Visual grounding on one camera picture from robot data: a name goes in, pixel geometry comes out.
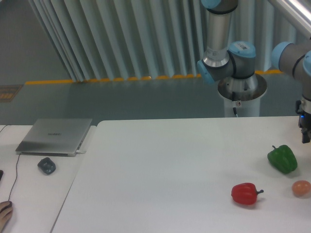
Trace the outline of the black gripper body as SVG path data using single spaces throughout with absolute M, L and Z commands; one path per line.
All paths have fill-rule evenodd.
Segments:
M 298 126 L 304 133 L 311 133 L 311 101 L 301 99 L 295 102 L 295 112 L 299 115 Z

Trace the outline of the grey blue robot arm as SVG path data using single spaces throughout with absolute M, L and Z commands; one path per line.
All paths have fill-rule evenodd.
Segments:
M 256 49 L 246 41 L 228 42 L 236 0 L 204 0 L 209 13 L 207 49 L 197 68 L 207 83 L 218 83 L 226 117 L 257 117 L 266 80 L 255 73 Z M 302 142 L 311 140 L 311 43 L 281 42 L 272 51 L 272 66 L 302 84 L 302 97 L 295 103 Z

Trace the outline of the person's hand on mouse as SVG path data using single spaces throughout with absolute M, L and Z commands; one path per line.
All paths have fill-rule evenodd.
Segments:
M 13 206 L 8 208 L 10 201 L 0 203 L 0 227 L 3 228 L 7 221 L 12 217 Z

